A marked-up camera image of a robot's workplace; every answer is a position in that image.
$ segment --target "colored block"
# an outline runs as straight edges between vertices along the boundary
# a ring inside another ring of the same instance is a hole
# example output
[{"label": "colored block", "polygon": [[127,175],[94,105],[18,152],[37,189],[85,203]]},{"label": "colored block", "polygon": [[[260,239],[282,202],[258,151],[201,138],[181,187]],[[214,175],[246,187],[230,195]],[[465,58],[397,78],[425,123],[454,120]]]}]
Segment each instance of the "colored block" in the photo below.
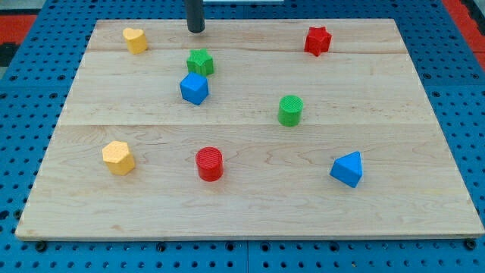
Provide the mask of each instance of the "colored block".
[{"label": "colored block", "polygon": [[296,126],[302,116],[303,101],[298,96],[288,95],[280,100],[278,121],[283,126]]},{"label": "colored block", "polygon": [[325,27],[310,27],[305,41],[305,52],[320,56],[322,52],[328,52],[332,35]]},{"label": "colored block", "polygon": [[180,91],[183,99],[195,105],[200,105],[209,94],[207,78],[190,72],[180,82]]},{"label": "colored block", "polygon": [[195,72],[202,76],[214,73],[214,60],[207,53],[207,49],[190,50],[190,57],[187,59],[189,72]]},{"label": "colored block", "polygon": [[112,141],[102,149],[103,161],[112,174],[125,175],[135,168],[128,143]]},{"label": "colored block", "polygon": [[337,158],[330,175],[355,188],[362,177],[361,153],[359,151]]},{"label": "colored block", "polygon": [[205,147],[196,155],[196,164],[201,179],[212,182],[223,174],[222,153],[217,148]]},{"label": "colored block", "polygon": [[127,42],[128,51],[132,54],[142,53],[148,48],[143,30],[134,30],[128,27],[123,30],[123,37]]}]

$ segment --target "blue object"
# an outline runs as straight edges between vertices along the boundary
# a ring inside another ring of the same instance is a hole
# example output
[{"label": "blue object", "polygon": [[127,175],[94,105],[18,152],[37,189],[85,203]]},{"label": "blue object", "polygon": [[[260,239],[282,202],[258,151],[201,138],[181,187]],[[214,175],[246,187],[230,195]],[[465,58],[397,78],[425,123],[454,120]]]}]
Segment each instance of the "blue object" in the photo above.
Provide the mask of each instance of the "blue object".
[{"label": "blue object", "polygon": [[[286,0],[277,6],[206,5],[205,11],[208,19],[394,19],[485,219],[485,73],[441,1]],[[43,252],[36,250],[36,242],[19,241],[13,234],[16,216],[27,202],[96,21],[135,18],[183,19],[183,2],[47,0],[0,80],[0,272],[485,272],[485,237],[48,242]]]},{"label": "blue object", "polygon": [[209,95],[207,78],[190,72],[181,82],[182,98],[195,105],[200,105]]},{"label": "blue object", "polygon": [[361,153],[357,151],[337,158],[330,175],[351,187],[357,187],[362,177]]}]

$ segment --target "wooden plank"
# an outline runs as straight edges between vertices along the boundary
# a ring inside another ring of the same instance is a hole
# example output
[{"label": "wooden plank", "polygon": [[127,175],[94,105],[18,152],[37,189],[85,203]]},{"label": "wooden plank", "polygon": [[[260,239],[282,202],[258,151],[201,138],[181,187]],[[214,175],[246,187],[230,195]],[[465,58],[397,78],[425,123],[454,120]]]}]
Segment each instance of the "wooden plank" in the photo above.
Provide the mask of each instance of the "wooden plank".
[{"label": "wooden plank", "polygon": [[[20,239],[373,240],[485,232],[393,21],[207,23],[207,35],[196,36],[181,20],[98,22],[17,227]],[[134,56],[121,47],[118,32],[128,25],[147,30],[148,52]],[[332,52],[298,52],[302,41],[290,37],[304,37],[310,25],[335,30]],[[278,42],[274,30],[283,29]],[[252,33],[259,38],[251,40]],[[211,95],[195,107],[177,85],[187,48],[203,46],[216,73]],[[276,121],[287,93],[305,101],[297,127]],[[103,165],[101,148],[112,140],[127,141],[136,159],[125,177]],[[194,156],[204,146],[224,154],[224,175],[214,183],[196,173]],[[335,158],[356,149],[365,175],[351,189],[328,173]]]}]

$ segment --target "yellow object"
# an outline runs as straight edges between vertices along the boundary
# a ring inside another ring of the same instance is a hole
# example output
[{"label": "yellow object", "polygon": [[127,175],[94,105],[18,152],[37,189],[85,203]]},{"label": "yellow object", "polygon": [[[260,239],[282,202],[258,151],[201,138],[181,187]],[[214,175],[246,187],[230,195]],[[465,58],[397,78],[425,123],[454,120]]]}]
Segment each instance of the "yellow object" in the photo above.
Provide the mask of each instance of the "yellow object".
[{"label": "yellow object", "polygon": [[143,30],[134,30],[128,27],[123,30],[123,37],[127,42],[128,50],[132,54],[142,53],[149,47]]},{"label": "yellow object", "polygon": [[113,141],[103,148],[102,154],[112,174],[125,175],[135,168],[135,159],[126,142]]}]

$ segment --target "blue pyramid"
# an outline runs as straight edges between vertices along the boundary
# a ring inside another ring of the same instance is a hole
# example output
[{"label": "blue pyramid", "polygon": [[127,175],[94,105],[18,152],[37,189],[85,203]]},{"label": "blue pyramid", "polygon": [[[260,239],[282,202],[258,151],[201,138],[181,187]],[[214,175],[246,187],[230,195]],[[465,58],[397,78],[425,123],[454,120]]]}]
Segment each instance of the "blue pyramid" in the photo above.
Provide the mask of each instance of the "blue pyramid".
[{"label": "blue pyramid", "polygon": [[355,188],[362,177],[361,153],[359,151],[335,159],[330,175]]}]

